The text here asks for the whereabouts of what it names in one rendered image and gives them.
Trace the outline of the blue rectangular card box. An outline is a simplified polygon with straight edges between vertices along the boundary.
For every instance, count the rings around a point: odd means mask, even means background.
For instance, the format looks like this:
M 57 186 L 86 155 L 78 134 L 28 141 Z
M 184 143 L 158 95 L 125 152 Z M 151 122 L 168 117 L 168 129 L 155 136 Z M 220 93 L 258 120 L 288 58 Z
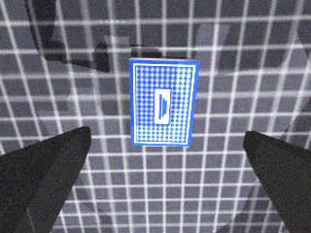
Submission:
M 199 61 L 129 59 L 132 146 L 190 147 Z

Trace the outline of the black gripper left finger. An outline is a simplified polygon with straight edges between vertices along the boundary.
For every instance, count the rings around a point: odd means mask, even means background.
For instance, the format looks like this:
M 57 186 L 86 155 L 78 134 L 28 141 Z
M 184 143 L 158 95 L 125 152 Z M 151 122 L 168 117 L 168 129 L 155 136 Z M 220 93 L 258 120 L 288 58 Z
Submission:
M 81 126 L 0 155 L 0 233 L 50 233 L 90 145 Z

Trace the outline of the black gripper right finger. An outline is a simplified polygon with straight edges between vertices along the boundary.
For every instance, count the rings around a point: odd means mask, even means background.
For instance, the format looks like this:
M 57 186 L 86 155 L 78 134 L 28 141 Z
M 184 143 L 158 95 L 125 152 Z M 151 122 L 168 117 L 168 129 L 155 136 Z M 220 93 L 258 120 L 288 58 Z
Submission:
M 311 150 L 256 131 L 243 149 L 290 233 L 311 233 Z

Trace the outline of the black grid work mat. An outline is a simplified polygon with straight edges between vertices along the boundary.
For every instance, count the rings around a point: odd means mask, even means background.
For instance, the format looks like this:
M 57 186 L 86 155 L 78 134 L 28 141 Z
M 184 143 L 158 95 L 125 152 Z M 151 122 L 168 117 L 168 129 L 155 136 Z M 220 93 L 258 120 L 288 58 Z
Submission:
M 190 147 L 131 145 L 131 57 L 199 61 Z M 81 126 L 50 233 L 290 233 L 243 140 L 311 150 L 311 0 L 0 0 L 0 155 Z

